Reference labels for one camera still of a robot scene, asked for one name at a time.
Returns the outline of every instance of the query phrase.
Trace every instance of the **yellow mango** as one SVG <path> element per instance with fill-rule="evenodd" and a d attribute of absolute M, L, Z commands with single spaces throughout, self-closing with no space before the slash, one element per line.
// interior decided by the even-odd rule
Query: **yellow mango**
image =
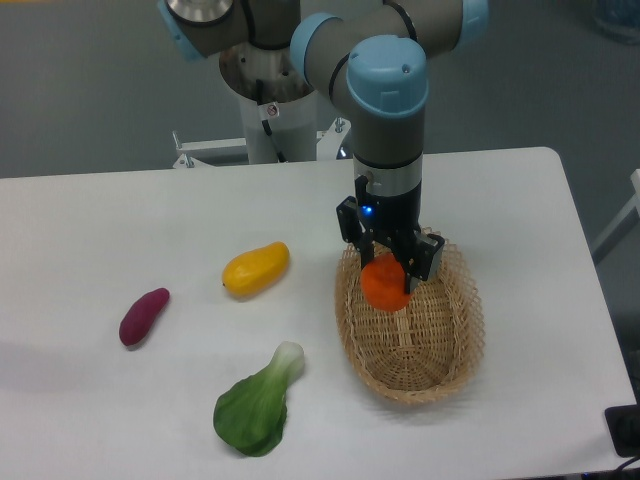
<path fill-rule="evenodd" d="M 231 260 L 222 272 L 222 285 L 237 297 L 254 295 L 275 283 L 288 265 L 289 249 L 274 242 Z"/>

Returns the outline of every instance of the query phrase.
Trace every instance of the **bok choy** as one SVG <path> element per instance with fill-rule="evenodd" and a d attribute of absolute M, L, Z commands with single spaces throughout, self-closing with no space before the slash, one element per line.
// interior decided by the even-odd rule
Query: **bok choy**
<path fill-rule="evenodd" d="M 282 440 L 287 419 L 286 392 L 304 369 L 304 351 L 282 342 L 269 365 L 240 380 L 218 398 L 213 428 L 244 455 L 261 457 Z"/>

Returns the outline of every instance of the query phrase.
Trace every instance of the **black cable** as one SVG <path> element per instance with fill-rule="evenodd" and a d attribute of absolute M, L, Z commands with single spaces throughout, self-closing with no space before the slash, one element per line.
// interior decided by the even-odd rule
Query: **black cable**
<path fill-rule="evenodd" d="M 631 465 L 632 463 L 636 463 L 637 461 L 640 460 L 640 455 L 636 455 L 635 457 L 627 460 L 624 463 L 621 463 L 618 468 L 616 468 L 613 473 L 619 473 L 622 472 L 622 470 L 624 470 L 625 468 L 627 468 L 629 465 Z"/>
<path fill-rule="evenodd" d="M 263 103 L 263 91 L 264 91 L 264 82 L 262 80 L 256 80 L 256 103 L 258 106 Z M 276 153 L 276 157 L 278 157 L 278 163 L 287 163 L 287 157 L 282 153 L 282 148 L 278 144 L 276 137 L 273 135 L 273 130 L 271 130 L 271 125 L 269 125 L 269 120 L 262 120 L 262 129 L 264 133 L 267 134 L 269 140 L 271 140 L 271 145 Z"/>

